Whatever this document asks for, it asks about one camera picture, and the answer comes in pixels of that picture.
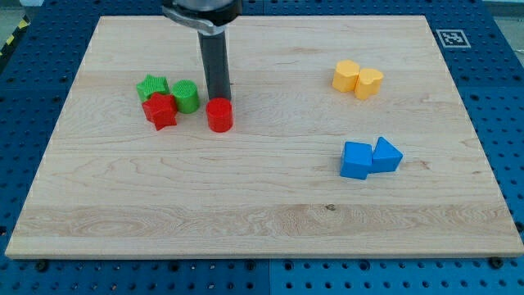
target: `red star block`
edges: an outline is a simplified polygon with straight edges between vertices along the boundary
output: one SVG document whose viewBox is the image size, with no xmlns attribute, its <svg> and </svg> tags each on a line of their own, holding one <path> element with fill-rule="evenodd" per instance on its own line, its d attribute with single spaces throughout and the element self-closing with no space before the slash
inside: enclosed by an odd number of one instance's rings
<svg viewBox="0 0 524 295">
<path fill-rule="evenodd" d="M 155 124 L 156 130 L 177 124 L 174 118 L 177 106 L 171 94 L 153 93 L 151 98 L 142 104 L 142 108 L 146 119 Z"/>
</svg>

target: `red cylinder block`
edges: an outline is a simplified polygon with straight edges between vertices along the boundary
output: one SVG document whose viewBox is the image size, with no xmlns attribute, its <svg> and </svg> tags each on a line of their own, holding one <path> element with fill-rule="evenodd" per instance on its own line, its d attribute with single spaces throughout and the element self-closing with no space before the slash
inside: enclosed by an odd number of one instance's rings
<svg viewBox="0 0 524 295">
<path fill-rule="evenodd" d="M 206 106 L 207 124 L 214 132 L 226 132 L 233 127 L 233 106 L 228 99 L 213 98 Z"/>
</svg>

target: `green block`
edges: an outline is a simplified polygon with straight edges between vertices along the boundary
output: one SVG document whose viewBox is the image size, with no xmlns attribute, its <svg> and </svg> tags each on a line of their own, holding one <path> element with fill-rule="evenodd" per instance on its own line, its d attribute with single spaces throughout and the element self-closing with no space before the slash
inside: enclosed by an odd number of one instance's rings
<svg viewBox="0 0 524 295">
<path fill-rule="evenodd" d="M 180 80 L 171 89 L 177 102 L 178 111 L 183 114 L 191 114 L 198 110 L 200 101 L 198 100 L 197 85 L 191 80 Z"/>
<path fill-rule="evenodd" d="M 137 84 L 137 92 L 142 103 L 146 102 L 153 93 L 169 94 L 169 85 L 165 77 L 146 75 L 144 81 Z"/>
</svg>

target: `green cylinder block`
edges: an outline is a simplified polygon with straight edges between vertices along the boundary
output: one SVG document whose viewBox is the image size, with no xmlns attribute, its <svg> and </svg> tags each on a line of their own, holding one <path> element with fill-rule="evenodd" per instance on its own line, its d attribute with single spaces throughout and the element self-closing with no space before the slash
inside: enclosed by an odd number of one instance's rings
<svg viewBox="0 0 524 295">
<path fill-rule="evenodd" d="M 191 114 L 198 110 L 200 101 L 198 100 L 197 85 L 191 80 L 180 80 L 173 85 L 171 93 L 177 102 L 178 111 L 183 114 Z"/>
</svg>

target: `red block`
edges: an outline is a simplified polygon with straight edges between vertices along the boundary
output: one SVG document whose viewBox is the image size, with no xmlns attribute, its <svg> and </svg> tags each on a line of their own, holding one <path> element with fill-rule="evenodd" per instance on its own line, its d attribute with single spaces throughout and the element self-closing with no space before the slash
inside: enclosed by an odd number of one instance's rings
<svg viewBox="0 0 524 295">
<path fill-rule="evenodd" d="M 207 124 L 214 132 L 226 132 L 233 126 L 233 106 L 225 98 L 213 98 L 206 106 Z"/>
<path fill-rule="evenodd" d="M 153 93 L 151 98 L 142 104 L 142 108 L 146 119 L 155 124 L 156 130 L 177 124 L 174 118 L 177 106 L 171 94 Z"/>
</svg>

